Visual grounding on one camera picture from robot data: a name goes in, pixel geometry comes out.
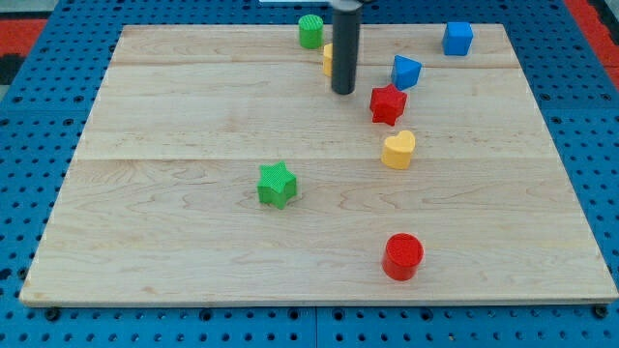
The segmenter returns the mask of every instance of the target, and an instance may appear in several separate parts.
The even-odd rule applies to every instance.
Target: wooden table surface
[[[617,298],[501,25],[442,55],[444,25],[362,27],[338,96],[296,26],[128,26],[21,299],[32,306],[524,305]],[[325,27],[327,42],[330,28]],[[395,127],[372,87],[424,64]],[[382,141],[417,137],[408,170]],[[299,195],[258,203],[285,160]],[[426,258],[386,277],[387,239]]]

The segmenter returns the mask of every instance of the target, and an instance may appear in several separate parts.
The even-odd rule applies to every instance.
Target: plastic block
[[[299,18],[299,44],[314,49],[322,45],[322,18],[306,14]]]
[[[391,70],[391,81],[396,88],[403,91],[413,87],[419,80],[422,64],[410,58],[397,55],[394,58],[394,66]]]
[[[274,165],[260,165],[258,199],[260,203],[272,203],[279,209],[297,194],[297,178],[280,161]]]
[[[383,145],[380,160],[390,168],[406,169],[415,151],[415,135],[410,130],[403,130],[396,136],[389,136]]]
[[[396,119],[404,113],[408,96],[392,83],[387,87],[373,88],[369,109],[372,111],[373,123],[383,122],[390,126],[396,124]]]
[[[333,44],[325,44],[322,51],[322,72],[331,77],[333,72]]]
[[[422,243],[407,233],[392,236],[385,246],[383,271],[395,280],[408,280],[417,273],[424,259]]]
[[[464,56],[473,41],[473,29],[468,22],[448,22],[443,35],[443,52],[445,55]]]

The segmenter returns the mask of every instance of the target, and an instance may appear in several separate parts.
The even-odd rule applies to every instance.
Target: blue block
[[[448,22],[443,35],[443,52],[445,55],[464,56],[473,41],[473,29],[468,22]]]
[[[403,91],[417,84],[421,70],[421,63],[397,55],[394,58],[394,67],[391,70],[391,81],[398,90]]]

